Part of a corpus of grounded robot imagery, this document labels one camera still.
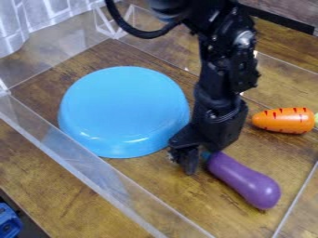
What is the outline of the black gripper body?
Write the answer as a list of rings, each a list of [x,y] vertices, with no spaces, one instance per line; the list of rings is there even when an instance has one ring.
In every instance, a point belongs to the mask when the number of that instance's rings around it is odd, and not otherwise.
[[[199,38],[201,77],[194,88],[194,112],[187,126],[170,139],[175,151],[205,145],[223,150],[238,138],[249,108],[239,93],[257,87],[257,32],[241,30],[214,42]]]

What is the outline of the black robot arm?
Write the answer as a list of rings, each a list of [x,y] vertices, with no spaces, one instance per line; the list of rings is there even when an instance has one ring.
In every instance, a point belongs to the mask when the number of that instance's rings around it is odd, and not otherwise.
[[[150,0],[165,20],[178,20],[198,35],[201,77],[189,124],[169,141],[173,161],[195,173],[199,147],[223,150],[239,138],[249,107],[239,93],[257,86],[257,30],[238,0]]]

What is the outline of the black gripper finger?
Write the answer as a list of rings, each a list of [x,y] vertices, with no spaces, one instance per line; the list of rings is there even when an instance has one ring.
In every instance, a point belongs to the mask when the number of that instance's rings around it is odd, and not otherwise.
[[[169,159],[173,163],[177,163],[186,174],[190,176],[197,172],[199,165],[199,148],[187,147],[182,149],[169,149]]]

